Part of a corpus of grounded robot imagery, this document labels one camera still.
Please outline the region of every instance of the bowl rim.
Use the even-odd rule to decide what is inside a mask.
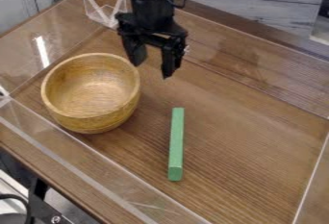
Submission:
[[[124,63],[127,63],[127,65],[132,69],[134,79],[136,80],[134,89],[132,89],[132,91],[129,93],[127,101],[124,103],[121,103],[111,112],[119,111],[128,104],[128,102],[132,100],[132,98],[138,95],[139,90],[140,90],[140,75],[139,75],[139,71],[138,71],[136,67],[132,65],[132,63],[128,60],[125,60],[123,57],[120,57],[119,55],[111,54],[111,53],[85,53],[85,54],[76,55],[75,57],[64,60],[61,63],[59,63],[53,67],[53,69],[47,74],[45,79],[43,81],[43,84],[41,84],[41,98],[43,98],[43,101],[44,101],[48,109],[51,109],[53,112],[56,112],[57,114],[60,114],[61,116],[68,117],[68,118],[77,118],[77,119],[96,118],[96,117],[101,117],[101,116],[109,114],[108,112],[104,112],[104,113],[100,113],[100,114],[96,114],[96,115],[68,115],[64,111],[61,111],[51,103],[51,101],[48,99],[48,96],[47,96],[47,84],[49,82],[49,77],[52,76],[52,74],[57,70],[57,68],[60,68],[63,65],[65,65],[68,62],[73,61],[75,59],[80,59],[80,58],[89,57],[89,56],[104,56],[104,57],[115,58],[115,59],[123,61]]]

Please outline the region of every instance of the wooden table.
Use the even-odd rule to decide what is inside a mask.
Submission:
[[[0,80],[14,99],[9,108],[17,113],[10,118],[9,108],[0,112],[9,117],[0,122],[1,147],[104,223],[148,222],[119,204],[111,195],[117,191],[113,186],[127,185],[132,192],[119,194],[138,199],[129,204],[139,210],[154,209],[143,205],[146,194],[134,193],[128,182],[115,180],[120,175],[116,163],[211,223],[291,223],[319,154],[319,164],[329,162],[323,147],[327,48],[298,37],[281,37],[286,33],[266,26],[257,30],[258,24],[231,15],[219,17],[224,13],[192,5],[203,17],[187,12],[176,16],[188,30],[191,48],[180,70],[163,81],[159,52],[148,48],[148,60],[139,67],[139,108],[117,129],[100,135],[71,133],[72,138],[47,122],[53,121],[41,102],[40,85],[51,65],[35,76],[47,64],[33,40],[40,42],[43,37],[49,62],[89,52],[125,57],[116,32],[87,20],[83,0],[65,0],[0,38],[0,63],[6,63]],[[172,107],[186,110],[183,180],[178,183],[167,181]],[[8,123],[18,123],[25,135]],[[315,179],[325,180],[325,174]],[[319,180],[315,183],[322,187],[307,195],[299,223],[326,223],[329,219],[329,196],[319,194],[329,185]],[[175,214],[175,210],[163,211]],[[168,223],[164,217],[159,223]]]

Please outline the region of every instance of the table surface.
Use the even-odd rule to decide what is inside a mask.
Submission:
[[[159,52],[148,48],[148,60],[139,67],[142,100],[128,121],[100,135],[71,133],[83,145],[43,129],[33,133],[97,186],[109,188],[115,178],[105,158],[212,223],[291,223],[327,136],[329,63],[314,56],[310,46],[298,51],[301,46],[287,47],[186,12],[178,12],[176,20],[188,30],[191,51],[175,76],[163,81]],[[83,17],[83,0],[65,0],[0,38],[1,58],[10,59],[0,70],[1,84],[14,89],[28,79],[25,67],[14,66],[23,64],[24,48],[33,46],[31,40],[21,43],[18,38],[39,37],[40,28],[53,32],[49,39],[60,34],[68,37],[60,47],[57,41],[47,45],[49,56],[61,56],[59,61],[89,52],[125,57],[116,32],[89,23]],[[76,37],[85,40],[72,44]],[[52,121],[40,97],[47,71],[12,97]],[[186,110],[183,180],[178,183],[167,181],[172,107]],[[31,129],[29,117],[21,113],[18,119],[20,126]],[[72,174],[65,163],[40,153],[1,124],[0,140],[6,151],[101,222],[143,223],[101,188]],[[325,223],[326,196],[313,199],[301,223]]]

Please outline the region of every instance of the green block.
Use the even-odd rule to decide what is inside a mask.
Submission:
[[[183,108],[172,109],[168,180],[179,181],[182,178],[182,155],[183,155]]]

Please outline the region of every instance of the wooden bowl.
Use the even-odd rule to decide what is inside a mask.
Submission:
[[[139,96],[139,72],[128,60],[112,54],[83,54],[61,62],[41,86],[51,116],[81,134],[119,126],[135,111]]]

